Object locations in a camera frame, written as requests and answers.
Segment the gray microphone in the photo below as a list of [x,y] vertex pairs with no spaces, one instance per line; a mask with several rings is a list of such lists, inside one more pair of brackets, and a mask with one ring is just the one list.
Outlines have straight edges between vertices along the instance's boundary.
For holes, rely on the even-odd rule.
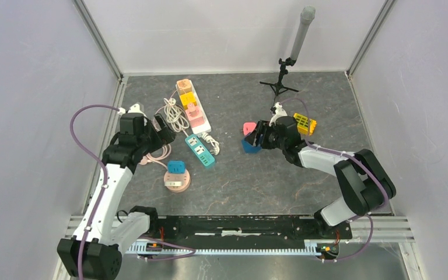
[[314,18],[315,7],[304,7],[300,15],[300,26],[298,27],[298,32],[296,33],[295,43],[293,45],[293,49],[291,50],[291,56],[289,57],[293,61],[293,65],[298,59],[298,55],[300,54],[301,47],[305,40],[306,32],[308,31],[308,27],[310,27],[310,24],[312,23]]

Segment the black tripod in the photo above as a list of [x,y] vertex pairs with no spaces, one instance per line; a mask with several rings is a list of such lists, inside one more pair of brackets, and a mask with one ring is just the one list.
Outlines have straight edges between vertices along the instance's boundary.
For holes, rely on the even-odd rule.
[[279,68],[279,80],[277,81],[277,83],[265,83],[265,82],[260,82],[262,85],[268,85],[271,87],[272,91],[274,92],[274,103],[275,103],[275,99],[281,94],[281,93],[285,93],[288,90],[291,90],[292,92],[299,92],[299,90],[297,89],[292,89],[289,87],[286,87],[282,84],[282,78],[284,77],[284,75],[287,75],[289,73],[288,70],[286,70],[286,66],[293,66],[296,63],[295,60],[292,60],[291,57],[287,58],[285,61],[282,60],[282,58],[279,59],[279,65],[281,65],[281,67]]

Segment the pink round power strip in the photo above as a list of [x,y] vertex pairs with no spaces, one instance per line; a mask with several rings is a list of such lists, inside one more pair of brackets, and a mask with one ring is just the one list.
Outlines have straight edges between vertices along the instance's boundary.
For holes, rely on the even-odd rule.
[[173,193],[185,191],[190,186],[190,172],[186,169],[184,174],[172,174],[166,172],[164,175],[164,186]]

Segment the white wall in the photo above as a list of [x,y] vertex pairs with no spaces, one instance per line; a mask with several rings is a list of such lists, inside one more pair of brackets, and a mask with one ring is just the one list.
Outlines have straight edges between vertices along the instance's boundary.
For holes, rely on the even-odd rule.
[[448,279],[448,2],[396,2],[354,85],[426,275]]
[[[0,279],[50,279],[94,161],[69,136],[81,106],[112,104],[116,79],[72,1],[0,0]],[[80,116],[100,149],[107,112]]]
[[85,0],[125,73],[278,71],[303,7],[317,8],[293,71],[346,70],[383,0]]

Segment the teal power strip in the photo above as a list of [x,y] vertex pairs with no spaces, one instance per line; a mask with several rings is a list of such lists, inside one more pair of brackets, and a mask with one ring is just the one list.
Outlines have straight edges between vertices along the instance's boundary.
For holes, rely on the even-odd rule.
[[186,137],[184,140],[186,144],[190,147],[190,149],[195,153],[195,156],[202,162],[202,164],[205,166],[205,168],[210,168],[215,164],[215,159],[210,154],[208,149],[200,142],[198,139],[198,136],[195,134],[191,134],[190,136]]

